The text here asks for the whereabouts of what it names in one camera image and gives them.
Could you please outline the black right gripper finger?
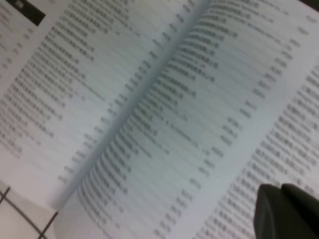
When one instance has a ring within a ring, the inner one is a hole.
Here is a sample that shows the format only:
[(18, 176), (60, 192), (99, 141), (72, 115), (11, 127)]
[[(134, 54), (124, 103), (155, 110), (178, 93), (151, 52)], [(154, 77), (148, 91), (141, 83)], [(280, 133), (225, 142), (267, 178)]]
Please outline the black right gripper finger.
[(319, 200), (293, 184), (262, 184), (253, 225), (257, 239), (317, 239)]

